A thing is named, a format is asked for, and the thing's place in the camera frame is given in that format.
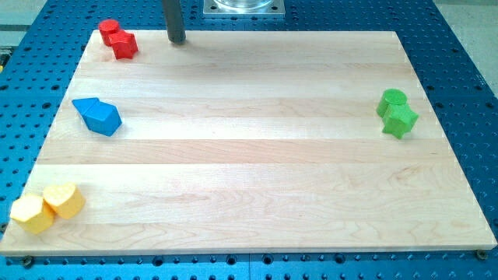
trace green block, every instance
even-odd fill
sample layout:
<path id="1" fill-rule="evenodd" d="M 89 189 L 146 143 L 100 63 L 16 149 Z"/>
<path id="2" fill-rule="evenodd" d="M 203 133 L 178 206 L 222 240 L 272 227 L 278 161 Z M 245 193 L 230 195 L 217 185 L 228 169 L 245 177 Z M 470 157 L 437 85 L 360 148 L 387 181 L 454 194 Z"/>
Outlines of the green block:
<path id="1" fill-rule="evenodd" d="M 382 117 L 384 122 L 383 133 L 389 133 L 401 139 L 410 132 L 417 122 L 419 115 L 410 109 L 408 104 L 389 105 Z"/>
<path id="2" fill-rule="evenodd" d="M 382 99 L 377 107 L 377 114 L 379 117 L 384 117 L 389 105 L 403 105 L 406 104 L 406 95 L 399 89 L 386 89 L 382 94 Z"/>

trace red cylinder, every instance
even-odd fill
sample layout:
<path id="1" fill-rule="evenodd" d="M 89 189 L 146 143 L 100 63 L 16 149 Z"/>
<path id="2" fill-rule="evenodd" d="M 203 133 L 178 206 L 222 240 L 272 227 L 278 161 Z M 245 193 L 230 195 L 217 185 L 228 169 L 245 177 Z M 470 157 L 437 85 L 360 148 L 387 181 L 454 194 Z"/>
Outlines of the red cylinder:
<path id="1" fill-rule="evenodd" d="M 99 31 L 103 43 L 110 47 L 109 35 L 117 33 L 121 28 L 119 22 L 115 19 L 106 19 L 99 23 Z"/>

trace red block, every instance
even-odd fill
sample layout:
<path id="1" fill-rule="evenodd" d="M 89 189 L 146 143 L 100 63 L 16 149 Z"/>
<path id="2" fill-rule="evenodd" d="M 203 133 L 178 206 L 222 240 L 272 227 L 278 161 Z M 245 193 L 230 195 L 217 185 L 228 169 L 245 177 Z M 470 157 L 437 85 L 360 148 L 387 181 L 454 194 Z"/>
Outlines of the red block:
<path id="1" fill-rule="evenodd" d="M 110 45 L 114 51 L 116 59 L 133 58 L 133 54 L 139 51 L 135 35 L 127 33 L 124 30 L 119 30 L 117 33 L 109 36 Z"/>
<path id="2" fill-rule="evenodd" d="M 102 36 L 103 43 L 110 47 L 109 36 L 111 34 L 117 33 L 121 28 L 119 27 L 119 22 L 114 19 L 106 19 L 99 23 L 99 31 Z"/>

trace blue pentagonal prism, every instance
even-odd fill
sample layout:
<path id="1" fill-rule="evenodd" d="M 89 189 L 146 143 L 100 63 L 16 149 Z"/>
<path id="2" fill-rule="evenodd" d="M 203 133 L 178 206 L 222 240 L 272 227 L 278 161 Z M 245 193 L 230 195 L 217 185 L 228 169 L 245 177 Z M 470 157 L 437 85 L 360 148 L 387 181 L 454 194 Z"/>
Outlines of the blue pentagonal prism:
<path id="1" fill-rule="evenodd" d="M 100 102 L 96 97 L 73 100 L 72 105 L 77 109 L 87 128 L 91 131 L 112 136 L 121 125 L 121 118 L 116 106 Z"/>

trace wooden tabletop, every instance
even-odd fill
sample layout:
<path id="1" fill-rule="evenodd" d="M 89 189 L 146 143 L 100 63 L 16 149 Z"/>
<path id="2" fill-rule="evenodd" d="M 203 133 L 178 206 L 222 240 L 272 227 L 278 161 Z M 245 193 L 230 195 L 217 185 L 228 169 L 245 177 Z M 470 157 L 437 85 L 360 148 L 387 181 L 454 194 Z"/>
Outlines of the wooden tabletop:
<path id="1" fill-rule="evenodd" d="M 392 32 L 133 30 L 116 61 L 94 32 L 25 193 L 71 181 L 73 219 L 34 236 L 11 222 L 10 255 L 490 249 L 496 240 Z M 381 94 L 420 117 L 381 132 Z M 99 97 L 108 138 L 72 99 Z"/>

